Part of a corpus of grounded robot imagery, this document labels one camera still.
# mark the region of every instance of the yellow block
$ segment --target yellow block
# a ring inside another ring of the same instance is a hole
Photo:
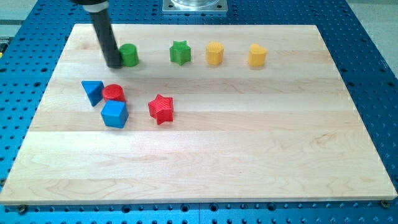
[[[206,60],[211,65],[219,65],[223,62],[224,47],[219,42],[210,42],[206,46]]]
[[[262,66],[266,62],[268,50],[265,47],[261,47],[258,44],[252,44],[249,52],[249,65],[250,66]]]

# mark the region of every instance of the wooden board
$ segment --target wooden board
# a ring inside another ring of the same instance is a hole
[[[116,25],[140,64],[111,70],[76,25],[9,178],[5,204],[393,199],[397,193],[315,26]],[[193,62],[169,61],[187,40]],[[224,62],[205,62],[212,40]],[[248,49],[269,50],[266,66]],[[124,87],[130,117],[107,128],[80,84]],[[175,120],[147,103],[172,96]]]

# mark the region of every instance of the blue cube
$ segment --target blue cube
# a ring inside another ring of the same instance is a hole
[[[105,125],[114,128],[123,128],[126,124],[129,112],[125,102],[108,100],[101,111]]]
[[[102,90],[104,88],[102,81],[81,81],[81,85],[83,85],[92,106],[97,105],[102,100]]]

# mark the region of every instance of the colored block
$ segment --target colored block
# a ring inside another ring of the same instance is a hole
[[[123,88],[117,84],[110,84],[102,90],[102,96],[105,101],[114,100],[120,102],[126,102],[124,97]]]
[[[148,103],[149,115],[156,119],[157,124],[165,121],[173,121],[173,98],[157,95],[154,100]]]
[[[210,65],[219,65],[223,62],[224,47],[219,42],[210,42],[206,46],[206,60]]]
[[[106,126],[123,128],[129,112],[125,102],[108,100],[101,111],[101,116]]]
[[[102,100],[101,92],[104,88],[102,81],[81,81],[81,85],[83,85],[92,106]]]
[[[253,67],[262,66],[266,62],[268,50],[258,44],[252,44],[249,52],[249,65]]]
[[[187,41],[173,41],[170,48],[170,61],[179,65],[191,61],[191,48],[187,45]]]
[[[119,51],[122,56],[124,66],[134,67],[138,65],[139,59],[137,47],[134,44],[123,44]]]

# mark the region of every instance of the blue pegboard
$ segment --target blue pegboard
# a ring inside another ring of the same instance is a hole
[[[345,1],[229,0],[226,16],[162,15],[159,0],[110,3],[112,22],[119,24],[317,25],[397,188],[398,80]],[[0,59],[0,179],[11,169],[73,25],[88,22],[81,6],[38,0]],[[188,206],[0,205],[0,223],[398,223],[398,200]]]

